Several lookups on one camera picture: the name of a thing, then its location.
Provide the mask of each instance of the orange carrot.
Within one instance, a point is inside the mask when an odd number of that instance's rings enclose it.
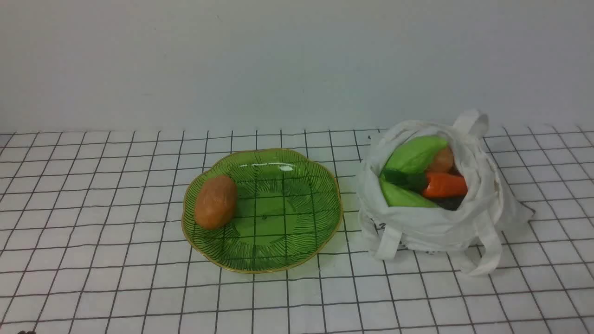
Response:
[[[423,190],[423,196],[427,198],[464,196],[468,192],[463,177],[435,172],[427,172],[425,175],[427,176],[428,185]]]

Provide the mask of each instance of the white grid mat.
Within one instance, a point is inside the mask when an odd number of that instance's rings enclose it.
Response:
[[[379,131],[0,134],[0,334],[594,333],[594,128],[485,138],[536,216],[472,279],[446,254],[362,249],[354,175]],[[185,189],[281,146],[337,175],[345,223],[294,269],[222,270],[184,239]]]

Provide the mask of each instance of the plate rim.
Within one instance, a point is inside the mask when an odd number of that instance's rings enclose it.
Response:
[[[203,252],[202,250],[200,250],[192,241],[190,238],[188,238],[188,234],[186,233],[186,229],[184,228],[184,216],[185,216],[185,210],[186,210],[186,198],[188,196],[188,191],[190,186],[192,185],[192,183],[194,183],[194,181],[196,181],[197,179],[199,179],[199,177],[203,176],[204,174],[208,173],[211,169],[213,169],[216,165],[220,164],[223,160],[233,156],[233,155],[237,155],[240,153],[249,153],[249,152],[267,152],[267,151],[290,151],[293,153],[296,153],[300,156],[302,156],[306,161],[314,163],[320,167],[322,167],[325,171],[327,171],[330,176],[332,177],[332,180],[334,180],[334,189],[336,190],[336,194],[338,196],[338,204],[339,204],[339,209],[340,209],[340,216],[339,216],[339,221],[336,223],[336,227],[334,228],[334,230],[330,233],[330,235],[328,236],[328,238],[314,251],[311,253],[310,256],[306,257],[305,259],[303,259],[300,262],[291,264],[290,266],[286,266],[286,267],[281,267],[281,268],[277,268],[277,269],[270,269],[270,270],[241,270],[241,269],[235,269],[235,268],[231,268],[228,266],[225,266],[224,264],[219,263],[218,261],[215,261],[213,258],[211,258],[210,256],[208,256],[205,252]],[[283,148],[275,148],[275,149],[264,149],[264,150],[246,150],[246,151],[237,151],[237,152],[233,152],[229,155],[226,155],[224,157],[222,157],[221,159],[219,159],[216,163],[213,164],[212,167],[210,167],[208,169],[208,171],[202,172],[200,173],[198,176],[196,176],[192,182],[190,182],[190,184],[188,185],[188,187],[186,188],[186,191],[184,193],[184,209],[182,211],[182,216],[181,216],[181,220],[180,220],[180,225],[181,225],[181,229],[182,232],[184,233],[184,237],[186,239],[186,241],[188,241],[188,243],[192,246],[193,249],[197,250],[200,254],[202,254],[206,259],[208,259],[208,261],[216,264],[217,266],[223,268],[223,269],[227,269],[230,270],[232,272],[236,272],[236,273],[249,273],[249,274],[257,274],[257,273],[273,273],[273,272],[280,272],[282,270],[289,270],[291,268],[294,268],[296,266],[299,266],[301,264],[304,264],[305,262],[311,260],[314,256],[318,255],[322,248],[324,248],[324,246],[326,246],[326,244],[328,242],[330,242],[330,240],[334,237],[334,235],[336,234],[336,232],[338,232],[339,228],[340,228],[340,224],[344,221],[344,216],[345,216],[345,212],[343,210],[342,207],[342,198],[340,196],[340,188],[338,185],[338,180],[336,179],[336,176],[334,174],[332,174],[332,172],[326,168],[324,165],[322,165],[321,163],[315,162],[313,160],[310,160],[308,157],[304,156],[303,154],[295,151],[295,150],[291,150],[291,149],[283,149]]]

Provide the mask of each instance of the plate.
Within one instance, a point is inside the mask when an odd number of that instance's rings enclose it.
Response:
[[[209,231],[194,222],[204,181],[227,175],[238,188],[234,218]],[[342,206],[336,179],[322,165],[286,149],[238,152],[196,177],[184,197],[188,242],[232,271],[286,270],[316,255],[336,233]]]

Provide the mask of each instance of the white plastic bag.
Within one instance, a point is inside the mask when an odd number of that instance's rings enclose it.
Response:
[[[378,259],[396,256],[399,243],[411,250],[446,251],[459,261],[462,272],[482,275],[492,272],[501,257],[501,241],[495,230],[524,224],[532,210],[512,195],[495,163],[481,147],[488,129],[488,117],[479,111],[462,113],[452,127],[422,121],[405,121],[372,143],[358,175],[361,202],[359,223],[369,252]],[[378,176],[394,149],[418,136],[446,138],[454,162],[464,176],[468,193],[456,211],[442,208],[389,207]],[[375,225],[385,224],[380,236]],[[485,246],[478,264],[464,251],[473,240]]]

